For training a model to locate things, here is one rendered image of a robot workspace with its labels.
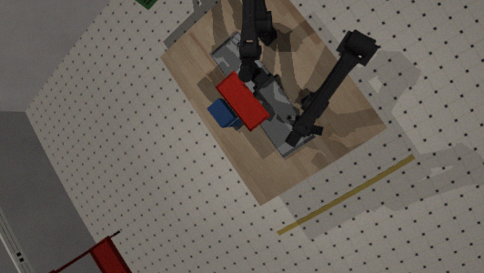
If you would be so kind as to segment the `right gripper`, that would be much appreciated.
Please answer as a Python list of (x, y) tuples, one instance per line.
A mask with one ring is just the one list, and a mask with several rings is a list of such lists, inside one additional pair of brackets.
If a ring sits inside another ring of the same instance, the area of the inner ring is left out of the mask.
[[(284, 90), (284, 88), (283, 88), (283, 86), (282, 86), (282, 83), (281, 83), (281, 78), (280, 78), (280, 76), (279, 76), (278, 74), (275, 74), (275, 75), (273, 76), (271, 73), (269, 73), (269, 74), (267, 74), (267, 75), (269, 76), (269, 78), (268, 78), (268, 82), (270, 82), (270, 83), (269, 83), (269, 85), (270, 85), (270, 84), (271, 84), (273, 81), (275, 81), (275, 80), (276, 80), (276, 81), (277, 81), (277, 83), (278, 83), (278, 85), (279, 85), (279, 86), (282, 88), (282, 90), (283, 90), (283, 91), (285, 91), (285, 90)], [(268, 85), (268, 86), (269, 86), (269, 85)], [(258, 100), (260, 100), (260, 101), (264, 102), (265, 104), (267, 104), (267, 102), (266, 102), (266, 101), (265, 101), (265, 100), (264, 100), (264, 99), (263, 99), (263, 98), (262, 98), (262, 97), (261, 97), (261, 96), (260, 96), (260, 95), (257, 93), (257, 91), (258, 91), (258, 90), (260, 90), (261, 88), (262, 88), (261, 86), (259, 86), (259, 87), (253, 86), (253, 89), (255, 90), (255, 92), (253, 93), (253, 96), (254, 96), (256, 99), (258, 99)]]

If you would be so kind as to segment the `red rimmed tray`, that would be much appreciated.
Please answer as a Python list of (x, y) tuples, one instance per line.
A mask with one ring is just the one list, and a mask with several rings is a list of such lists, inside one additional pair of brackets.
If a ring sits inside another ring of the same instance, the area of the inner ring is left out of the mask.
[(232, 71), (215, 88), (234, 110), (249, 132), (270, 117), (270, 114), (253, 96), (253, 93), (245, 83), (239, 80), (235, 71)]

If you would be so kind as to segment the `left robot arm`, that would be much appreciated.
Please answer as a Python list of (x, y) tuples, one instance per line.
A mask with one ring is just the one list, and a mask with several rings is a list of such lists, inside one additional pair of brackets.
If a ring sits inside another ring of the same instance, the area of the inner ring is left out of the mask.
[(308, 96), (301, 99), (301, 103), (304, 103), (301, 109), (304, 111), (308, 109), (294, 122), (292, 125), (293, 131), (289, 133), (285, 142), (295, 147), (301, 137), (309, 137), (311, 134), (322, 135), (323, 127), (314, 125), (316, 119), (320, 118), (326, 110), (329, 104), (328, 100), (333, 96), (347, 74), (358, 63), (366, 66), (371, 57), (377, 52), (379, 46), (375, 45), (376, 42), (375, 39), (361, 34), (356, 29), (353, 32), (348, 30), (336, 50), (341, 53), (339, 61), (337, 61), (324, 81), (322, 88), (320, 88), (321, 90), (310, 92)]

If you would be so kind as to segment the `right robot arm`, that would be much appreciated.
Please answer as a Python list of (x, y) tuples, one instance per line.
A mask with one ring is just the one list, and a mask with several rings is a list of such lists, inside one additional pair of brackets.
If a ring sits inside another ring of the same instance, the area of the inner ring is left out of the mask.
[[(257, 34), (259, 33), (259, 37), (265, 43), (277, 34), (277, 31), (272, 26), (271, 11), (267, 10), (265, 0), (242, 0), (242, 15), (243, 21), (239, 46), (239, 56), (242, 64), (240, 65), (238, 78), (244, 83), (251, 80), (256, 87), (266, 88), (269, 84), (267, 80), (269, 76), (262, 67), (259, 69), (255, 61), (259, 60), (262, 54)], [(253, 42), (247, 42), (252, 40)]]

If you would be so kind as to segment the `dark blue square post with white band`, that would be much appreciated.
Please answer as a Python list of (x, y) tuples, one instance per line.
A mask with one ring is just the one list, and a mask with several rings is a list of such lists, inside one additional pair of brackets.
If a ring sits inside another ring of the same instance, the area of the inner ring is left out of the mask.
[(238, 131), (244, 125), (225, 99), (218, 98), (207, 110), (221, 128), (233, 127)]

